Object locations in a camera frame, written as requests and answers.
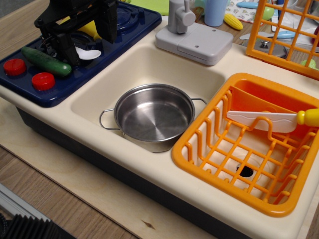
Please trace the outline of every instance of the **blue cup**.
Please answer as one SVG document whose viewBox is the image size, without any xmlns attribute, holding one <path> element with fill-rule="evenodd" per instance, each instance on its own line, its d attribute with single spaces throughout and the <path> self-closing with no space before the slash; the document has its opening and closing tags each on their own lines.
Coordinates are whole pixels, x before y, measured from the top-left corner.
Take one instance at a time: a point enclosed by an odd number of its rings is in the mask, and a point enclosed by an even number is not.
<svg viewBox="0 0 319 239">
<path fill-rule="evenodd" d="M 208 26 L 220 26 L 223 24 L 228 0 L 205 1 L 205 24 Z"/>
</svg>

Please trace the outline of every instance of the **toy knife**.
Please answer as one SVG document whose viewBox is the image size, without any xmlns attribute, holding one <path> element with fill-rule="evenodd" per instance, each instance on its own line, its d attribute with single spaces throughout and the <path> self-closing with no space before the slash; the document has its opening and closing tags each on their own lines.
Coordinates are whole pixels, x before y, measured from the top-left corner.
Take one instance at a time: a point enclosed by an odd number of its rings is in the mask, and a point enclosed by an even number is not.
<svg viewBox="0 0 319 239">
<path fill-rule="evenodd" d="M 255 128 L 268 131 L 269 124 L 265 120 L 262 120 L 262 117 L 266 117 L 273 123 L 272 131 L 281 133 L 294 131 L 297 124 L 319 127 L 319 109 L 299 111 L 297 114 L 229 111 L 227 112 L 227 117 L 249 127 L 260 117 Z"/>
</svg>

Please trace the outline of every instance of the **pot handle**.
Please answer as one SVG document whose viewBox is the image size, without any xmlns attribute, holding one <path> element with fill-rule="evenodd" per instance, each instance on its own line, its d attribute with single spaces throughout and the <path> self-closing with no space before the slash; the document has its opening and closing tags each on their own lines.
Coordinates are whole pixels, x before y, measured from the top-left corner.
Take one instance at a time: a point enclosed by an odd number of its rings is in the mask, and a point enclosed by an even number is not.
<svg viewBox="0 0 319 239">
<path fill-rule="evenodd" d="M 191 98 L 192 101 L 203 101 L 205 103 L 205 105 L 207 104 L 207 102 L 202 99 L 202 98 Z"/>
<path fill-rule="evenodd" d="M 104 127 L 104 125 L 102 124 L 102 121 L 101 121 L 102 115 L 103 115 L 105 112 L 113 111 L 113 110 L 114 110 L 114 108 L 113 108 L 113 109 L 108 109 L 108 110 L 102 111 L 102 113 L 100 114 L 100 117 L 99 117 L 100 125 L 101 125 L 103 128 L 108 129 L 108 130 L 120 130 L 119 128 L 106 128 L 106 127 Z"/>
</svg>

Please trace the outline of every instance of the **wooden table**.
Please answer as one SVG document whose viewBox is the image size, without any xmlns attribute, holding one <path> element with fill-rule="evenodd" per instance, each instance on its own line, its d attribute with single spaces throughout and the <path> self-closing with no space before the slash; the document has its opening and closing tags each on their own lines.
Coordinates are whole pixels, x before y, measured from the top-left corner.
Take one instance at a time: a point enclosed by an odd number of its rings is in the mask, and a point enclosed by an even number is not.
<svg viewBox="0 0 319 239">
<path fill-rule="evenodd" d="M 48 3 L 49 0 L 35 0 L 0 19 L 2 33 L 0 59 L 40 35 L 33 22 L 46 9 Z M 239 36 L 249 33 L 252 27 L 252 24 L 243 24 L 244 29 L 241 31 L 234 30 L 226 24 L 219 29 L 231 32 L 234 35 L 234 43 L 241 44 L 243 41 L 239 40 Z M 0 183 L 79 239 L 136 238 L 2 147 L 0 147 Z M 319 238 L 319 208 L 316 210 L 308 235 L 304 235 L 304 238 L 306 237 Z"/>
</svg>

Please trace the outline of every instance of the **knife handle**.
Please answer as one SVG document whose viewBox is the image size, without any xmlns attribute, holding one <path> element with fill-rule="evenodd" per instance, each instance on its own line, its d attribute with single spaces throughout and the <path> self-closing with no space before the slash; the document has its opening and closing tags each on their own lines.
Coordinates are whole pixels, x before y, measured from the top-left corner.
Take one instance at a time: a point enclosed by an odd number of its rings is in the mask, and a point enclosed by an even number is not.
<svg viewBox="0 0 319 239">
<path fill-rule="evenodd" d="M 293 38 L 296 34 L 293 31 L 280 31 L 278 32 L 277 38 L 287 39 Z"/>
<path fill-rule="evenodd" d="M 319 109 L 310 109 L 299 111 L 297 114 L 297 123 L 307 126 L 319 127 Z"/>
<path fill-rule="evenodd" d="M 256 9 L 258 7 L 258 3 L 257 2 L 247 2 L 247 1 L 244 1 L 244 2 L 239 2 L 236 4 L 238 7 L 244 7 L 244 8 L 253 8 L 253 9 Z"/>
</svg>

